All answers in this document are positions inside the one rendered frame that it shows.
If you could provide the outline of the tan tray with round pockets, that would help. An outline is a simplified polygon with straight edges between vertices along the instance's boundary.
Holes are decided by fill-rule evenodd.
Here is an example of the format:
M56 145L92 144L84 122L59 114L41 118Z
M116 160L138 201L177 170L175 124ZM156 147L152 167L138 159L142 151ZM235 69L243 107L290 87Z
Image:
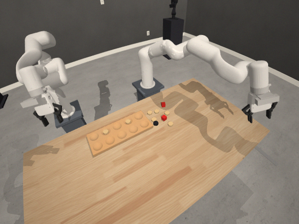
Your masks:
M126 124L127 119L130 119L130 124ZM152 123L140 110L86 136L95 157L151 128ZM108 134L103 133L105 129L108 129Z

